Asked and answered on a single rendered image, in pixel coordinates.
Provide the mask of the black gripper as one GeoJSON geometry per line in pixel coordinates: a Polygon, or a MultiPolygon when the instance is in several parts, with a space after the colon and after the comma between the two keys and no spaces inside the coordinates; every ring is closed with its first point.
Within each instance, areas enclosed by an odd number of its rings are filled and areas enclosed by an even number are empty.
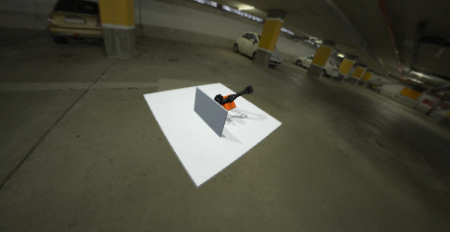
{"type": "Polygon", "coordinates": [[[216,102],[220,105],[224,105],[226,103],[226,101],[223,99],[223,96],[221,94],[218,94],[218,97],[220,97],[219,99],[216,99],[216,102]]]}

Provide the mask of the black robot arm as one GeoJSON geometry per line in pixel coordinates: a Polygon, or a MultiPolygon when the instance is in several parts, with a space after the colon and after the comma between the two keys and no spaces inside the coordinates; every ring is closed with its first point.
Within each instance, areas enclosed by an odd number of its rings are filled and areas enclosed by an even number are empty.
{"type": "MultiPolygon", "coordinates": [[[[225,97],[225,101],[226,101],[226,103],[228,103],[228,102],[234,102],[234,100],[236,99],[236,98],[238,98],[238,97],[240,97],[241,95],[243,95],[243,94],[250,94],[250,93],[252,93],[254,90],[253,90],[253,87],[252,87],[252,85],[249,85],[249,86],[247,86],[246,88],[245,88],[245,90],[243,90],[242,92],[239,92],[239,93],[237,93],[237,94],[231,94],[231,95],[229,95],[229,96],[227,96],[227,97],[225,97]]],[[[218,97],[218,95],[216,95],[215,97],[214,97],[214,101],[216,101],[216,99],[219,99],[220,97],[218,97]]],[[[225,103],[225,104],[226,104],[225,103]]]]}

